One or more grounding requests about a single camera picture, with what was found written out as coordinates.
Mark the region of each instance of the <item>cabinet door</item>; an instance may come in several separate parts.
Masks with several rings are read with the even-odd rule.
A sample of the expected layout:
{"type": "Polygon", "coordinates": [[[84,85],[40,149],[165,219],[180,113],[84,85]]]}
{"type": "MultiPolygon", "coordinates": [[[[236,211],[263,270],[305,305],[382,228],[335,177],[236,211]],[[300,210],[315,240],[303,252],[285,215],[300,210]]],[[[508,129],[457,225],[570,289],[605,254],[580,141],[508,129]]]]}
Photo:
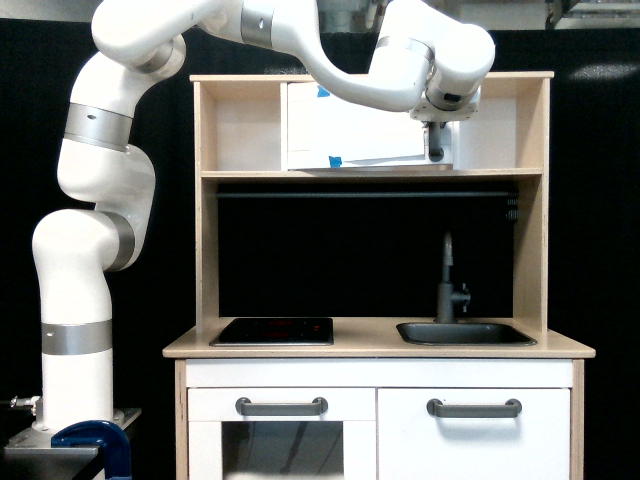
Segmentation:
{"type": "Polygon", "coordinates": [[[380,389],[379,479],[567,480],[569,393],[568,389],[380,389]],[[515,418],[439,418],[427,411],[432,399],[445,407],[504,406],[517,399],[522,410],[515,418]]]}

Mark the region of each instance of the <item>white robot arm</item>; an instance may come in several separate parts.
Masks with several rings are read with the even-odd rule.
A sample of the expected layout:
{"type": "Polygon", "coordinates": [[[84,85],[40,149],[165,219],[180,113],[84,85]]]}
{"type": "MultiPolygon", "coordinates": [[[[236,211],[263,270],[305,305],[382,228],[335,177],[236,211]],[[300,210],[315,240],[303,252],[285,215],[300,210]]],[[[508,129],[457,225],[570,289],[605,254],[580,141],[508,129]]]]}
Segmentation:
{"type": "Polygon", "coordinates": [[[473,110],[494,55],[484,30],[420,0],[389,3],[366,77],[347,75],[327,59],[315,0],[104,0],[92,22],[100,52],[73,87],[58,165],[63,191],[95,210],[54,212],[33,236],[44,429],[112,418],[111,298],[103,272],[138,257],[155,187],[149,158],[128,145],[129,130],[140,97],[181,68],[181,33],[194,25],[294,55],[344,100],[413,109],[425,122],[473,110]]]}

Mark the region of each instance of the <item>gray handle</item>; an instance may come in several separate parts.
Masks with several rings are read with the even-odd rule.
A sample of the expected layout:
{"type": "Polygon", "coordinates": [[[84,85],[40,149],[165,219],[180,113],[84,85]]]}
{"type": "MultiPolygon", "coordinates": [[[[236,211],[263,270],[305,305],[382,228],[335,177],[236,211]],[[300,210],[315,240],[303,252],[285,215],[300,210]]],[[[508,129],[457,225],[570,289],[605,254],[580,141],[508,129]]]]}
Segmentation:
{"type": "Polygon", "coordinates": [[[443,405],[437,398],[427,403],[429,415],[439,418],[516,418],[522,404],[512,398],[504,405],[443,405]]]}
{"type": "Polygon", "coordinates": [[[314,398],[311,403],[251,403],[246,397],[236,402],[236,411],[247,417],[313,417],[322,415],[328,408],[322,397],[314,398]]]}

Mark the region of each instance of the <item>faucet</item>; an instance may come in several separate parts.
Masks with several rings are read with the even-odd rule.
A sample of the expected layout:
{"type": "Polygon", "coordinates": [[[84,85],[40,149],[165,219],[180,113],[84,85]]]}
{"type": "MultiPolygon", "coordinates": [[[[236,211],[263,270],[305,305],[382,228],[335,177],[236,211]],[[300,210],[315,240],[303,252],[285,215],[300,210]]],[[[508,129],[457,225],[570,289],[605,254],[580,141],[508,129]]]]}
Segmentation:
{"type": "Polygon", "coordinates": [[[451,232],[444,235],[444,251],[442,255],[442,281],[438,284],[438,315],[435,323],[457,323],[458,320],[453,315],[453,307],[462,305],[464,312],[471,302],[469,289],[463,283],[462,292],[456,292],[450,280],[450,269],[453,265],[453,243],[451,232]]]}

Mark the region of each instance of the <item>black sink basin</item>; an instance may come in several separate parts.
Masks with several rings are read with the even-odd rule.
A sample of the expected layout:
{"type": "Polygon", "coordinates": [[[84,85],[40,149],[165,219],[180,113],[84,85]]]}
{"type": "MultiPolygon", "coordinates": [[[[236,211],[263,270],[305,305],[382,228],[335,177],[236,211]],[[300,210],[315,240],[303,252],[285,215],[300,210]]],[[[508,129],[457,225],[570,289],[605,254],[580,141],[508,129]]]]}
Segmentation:
{"type": "Polygon", "coordinates": [[[533,338],[499,323],[401,323],[396,327],[405,342],[418,345],[535,345],[533,338]]]}

